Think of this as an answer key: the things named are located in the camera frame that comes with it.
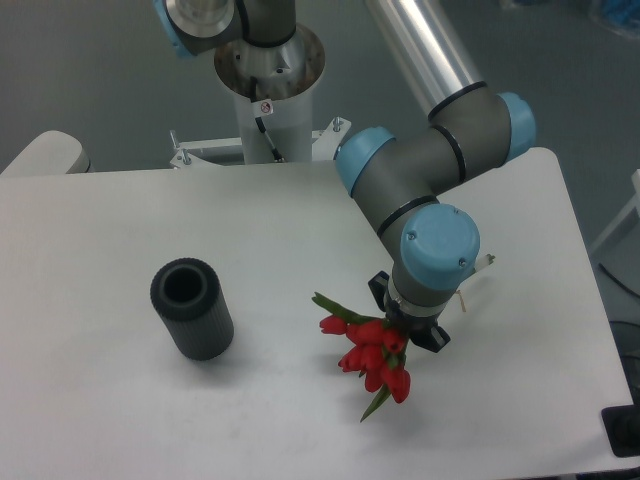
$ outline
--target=silver cylinder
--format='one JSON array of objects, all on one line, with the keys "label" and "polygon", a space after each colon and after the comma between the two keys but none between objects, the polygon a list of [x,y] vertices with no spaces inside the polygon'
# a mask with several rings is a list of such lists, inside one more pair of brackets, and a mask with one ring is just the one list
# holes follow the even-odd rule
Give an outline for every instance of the silver cylinder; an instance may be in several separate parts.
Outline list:
[{"label": "silver cylinder", "polygon": [[366,0],[426,114],[481,81],[438,0]]},{"label": "silver cylinder", "polygon": [[277,47],[244,40],[223,45],[214,57],[220,81],[232,92],[245,163],[274,161],[271,145],[256,125],[254,102],[269,99],[262,117],[269,137],[287,162],[311,161],[312,91],[324,72],[318,37],[303,25]]},{"label": "silver cylinder", "polygon": [[167,13],[183,32],[198,38],[219,35],[235,11],[232,0],[166,0]]}]

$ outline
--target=white tabletop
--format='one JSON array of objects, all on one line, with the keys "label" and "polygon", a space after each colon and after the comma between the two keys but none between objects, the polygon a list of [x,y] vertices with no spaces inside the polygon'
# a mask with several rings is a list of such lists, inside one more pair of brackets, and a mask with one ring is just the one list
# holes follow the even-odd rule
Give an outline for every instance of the white tabletop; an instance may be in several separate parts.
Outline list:
[{"label": "white tabletop", "polygon": [[[0,180],[0,478],[500,479],[637,466],[600,410],[631,398],[555,156],[443,195],[497,262],[408,351],[412,391],[372,398],[336,362],[319,291],[376,314],[391,261],[330,163]],[[229,350],[184,358],[149,301],[201,258]]]}]

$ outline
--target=white chair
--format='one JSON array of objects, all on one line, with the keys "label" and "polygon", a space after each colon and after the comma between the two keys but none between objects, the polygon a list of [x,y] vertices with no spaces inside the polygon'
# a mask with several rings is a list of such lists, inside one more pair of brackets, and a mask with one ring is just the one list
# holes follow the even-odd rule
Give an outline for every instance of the white chair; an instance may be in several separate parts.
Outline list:
[{"label": "white chair", "polygon": [[593,256],[605,246],[612,246],[627,235],[638,224],[640,216],[640,170],[636,170],[631,176],[635,195],[622,207],[622,210],[614,217],[609,225],[589,246],[589,256]]},{"label": "white chair", "polygon": [[91,160],[78,140],[66,133],[39,135],[9,164],[0,177],[64,175],[93,171]]}]

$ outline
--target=metal bracket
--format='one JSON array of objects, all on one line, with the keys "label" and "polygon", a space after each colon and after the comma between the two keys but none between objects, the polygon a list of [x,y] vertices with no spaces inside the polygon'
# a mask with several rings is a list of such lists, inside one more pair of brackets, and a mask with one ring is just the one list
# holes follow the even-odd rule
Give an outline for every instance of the metal bracket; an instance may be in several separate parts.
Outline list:
[{"label": "metal bracket", "polygon": [[414,345],[433,353],[438,353],[451,341],[451,337],[439,325],[431,327],[429,331],[411,332],[409,333],[409,338]]},{"label": "metal bracket", "polygon": [[[338,152],[340,143],[351,128],[351,122],[344,118],[335,117],[326,130],[314,130],[311,132],[313,145],[312,160],[333,160]],[[174,157],[170,163],[174,168],[188,168],[201,166],[216,166],[229,164],[230,157],[242,155],[242,140],[235,138],[220,138],[215,140],[200,140],[194,142],[180,142],[175,130],[169,132],[173,147]],[[185,163],[184,158],[190,158],[191,164]]]},{"label": "metal bracket", "polygon": [[387,272],[378,272],[378,274],[369,280],[369,290],[373,295],[376,305],[381,311],[384,310],[384,296],[387,293],[387,285],[389,284],[389,274]]}]

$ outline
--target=gray floor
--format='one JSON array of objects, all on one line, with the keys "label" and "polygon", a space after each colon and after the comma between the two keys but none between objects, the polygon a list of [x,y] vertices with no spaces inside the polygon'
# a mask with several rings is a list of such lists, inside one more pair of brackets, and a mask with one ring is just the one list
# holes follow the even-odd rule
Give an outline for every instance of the gray floor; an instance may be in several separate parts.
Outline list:
[{"label": "gray floor", "polygon": [[[538,144],[558,155],[592,241],[633,194],[640,166],[640,41],[595,25],[586,1],[511,11],[493,0],[443,4],[490,86],[530,102]],[[298,14],[327,51],[315,128],[339,114],[353,131],[380,124],[402,138],[424,129],[361,0],[298,0]],[[175,58],[151,0],[0,0],[0,170],[51,129],[78,138],[98,171],[165,167],[170,129],[183,140],[235,136],[211,62]],[[599,281],[612,316],[638,317],[638,302]]]}]

